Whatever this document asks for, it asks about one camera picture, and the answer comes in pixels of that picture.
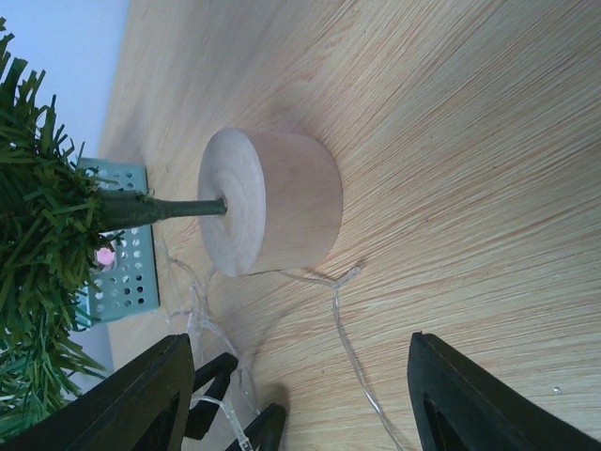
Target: perforated basket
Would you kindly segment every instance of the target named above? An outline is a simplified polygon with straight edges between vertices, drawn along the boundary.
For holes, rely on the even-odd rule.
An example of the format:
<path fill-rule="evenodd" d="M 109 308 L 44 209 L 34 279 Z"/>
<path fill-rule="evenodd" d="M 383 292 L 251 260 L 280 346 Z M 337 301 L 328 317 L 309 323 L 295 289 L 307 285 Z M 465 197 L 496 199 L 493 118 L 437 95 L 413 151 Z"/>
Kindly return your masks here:
<path fill-rule="evenodd" d="M 81 158 L 79 166 L 98 169 L 98 175 L 114 183 L 101 182 L 107 190 L 147 192 L 146 169 L 137 164 L 110 163 Z M 144 225 L 124 231 L 122 242 L 115 245 L 116 261 L 112 269 L 94 272 L 96 285 L 84 288 L 80 307 L 99 322 L 109 322 L 159 308 L 159 290 L 154 259 L 152 227 Z"/>

